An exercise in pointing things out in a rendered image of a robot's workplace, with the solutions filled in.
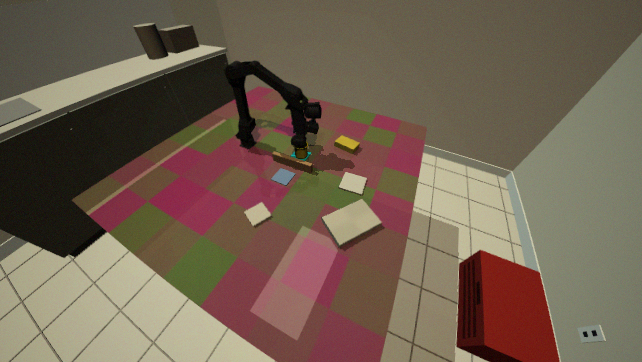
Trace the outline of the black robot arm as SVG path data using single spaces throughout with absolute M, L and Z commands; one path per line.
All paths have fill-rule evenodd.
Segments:
M 265 84 L 268 84 L 275 89 L 280 95 L 288 102 L 285 110 L 290 110 L 291 119 L 293 121 L 301 121 L 305 119 L 304 134 L 307 131 L 317 134 L 319 129 L 316 119 L 321 119 L 321 106 L 319 102 L 308 102 L 308 99 L 302 91 L 293 84 L 287 83 L 274 75 L 270 70 L 266 69 L 257 61 L 240 62 L 238 60 L 230 63 L 224 69 L 229 84 L 233 87 L 235 102 L 239 114 L 239 132 L 236 137 L 240 139 L 241 144 L 239 147 L 250 149 L 257 143 L 254 141 L 251 132 L 256 126 L 255 118 L 249 115 L 249 107 L 247 97 L 244 89 L 246 76 L 255 75 L 261 79 Z M 302 102 L 300 103 L 300 100 Z M 304 109 L 304 110 L 303 110 Z

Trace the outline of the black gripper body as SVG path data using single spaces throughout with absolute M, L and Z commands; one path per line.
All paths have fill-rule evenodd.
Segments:
M 305 145 L 306 144 L 306 136 L 304 134 L 305 118 L 301 121 L 292 120 L 291 124 L 293 124 L 293 133 L 296 133 L 296 135 L 293 135 L 291 138 L 291 145 Z

